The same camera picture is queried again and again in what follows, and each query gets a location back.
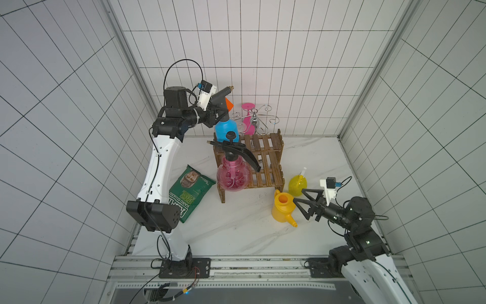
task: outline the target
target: white marble floor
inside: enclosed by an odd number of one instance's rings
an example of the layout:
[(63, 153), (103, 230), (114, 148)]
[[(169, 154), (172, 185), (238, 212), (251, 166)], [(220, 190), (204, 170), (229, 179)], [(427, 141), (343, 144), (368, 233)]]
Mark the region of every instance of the white marble floor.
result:
[[(187, 164), (216, 180), (216, 161), (207, 140), (184, 140), (174, 160), (170, 185)], [(284, 137), (283, 141), (281, 165), (287, 182), (303, 167), (307, 167), (308, 188), (312, 189), (320, 189), (319, 179), (336, 177), (342, 181), (352, 175), (336, 138)], [(292, 214), (298, 223), (297, 228), (275, 221), (271, 216), (273, 194), (273, 188), (226, 192), (226, 204), (222, 204), (217, 188), (213, 186), (186, 223), (180, 223), (178, 228), (190, 244), (193, 255), (325, 255), (330, 249), (346, 244), (343, 237), (329, 229), (325, 219), (307, 221), (298, 209)], [(339, 191), (337, 198), (342, 204), (361, 195), (353, 177)], [(341, 227), (331, 225), (337, 232), (344, 232)], [(133, 255), (157, 255), (156, 238), (142, 228)]]

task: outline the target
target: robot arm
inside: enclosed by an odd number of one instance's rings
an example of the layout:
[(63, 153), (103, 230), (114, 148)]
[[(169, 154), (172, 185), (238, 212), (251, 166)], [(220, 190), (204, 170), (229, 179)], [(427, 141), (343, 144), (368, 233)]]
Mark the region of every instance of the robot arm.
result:
[(188, 106), (184, 87), (168, 87), (164, 90), (164, 106), (152, 125), (154, 146), (147, 175), (136, 201), (127, 202), (128, 213), (148, 231), (171, 233), (180, 220), (180, 208), (169, 205), (169, 174), (186, 131), (197, 124), (213, 127), (228, 118), (225, 96), (233, 87), (216, 92), (216, 87), (203, 81), (200, 101)]
[[(330, 203), (326, 197), (334, 191), (336, 183), (334, 178), (326, 181), (324, 190), (303, 189), (307, 199), (294, 198), (294, 203), (307, 220), (316, 215), (316, 221), (324, 217), (348, 230), (344, 234), (347, 246), (329, 251), (327, 271), (347, 278), (365, 303), (417, 304), (400, 277), (388, 248), (371, 228), (375, 213), (368, 199), (353, 197), (346, 207)], [(304, 210), (300, 204), (309, 208)]]

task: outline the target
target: pink spray bottle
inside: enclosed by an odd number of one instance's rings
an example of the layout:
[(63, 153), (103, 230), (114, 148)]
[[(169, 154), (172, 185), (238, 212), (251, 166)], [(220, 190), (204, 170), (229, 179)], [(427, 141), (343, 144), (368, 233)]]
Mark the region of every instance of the pink spray bottle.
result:
[(261, 167), (258, 165), (255, 155), (243, 143), (233, 142), (233, 139), (236, 138), (235, 132), (228, 132), (226, 137), (229, 141), (208, 142), (225, 152), (216, 178), (221, 188), (226, 191), (240, 191), (248, 186), (252, 178), (250, 165), (257, 172), (260, 172)]

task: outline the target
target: green chip bag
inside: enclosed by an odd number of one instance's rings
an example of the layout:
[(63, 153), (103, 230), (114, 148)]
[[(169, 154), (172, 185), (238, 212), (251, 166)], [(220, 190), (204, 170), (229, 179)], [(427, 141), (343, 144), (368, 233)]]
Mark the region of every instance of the green chip bag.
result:
[(169, 204), (181, 208), (181, 222), (185, 222), (206, 192), (216, 182), (187, 165), (169, 191)]

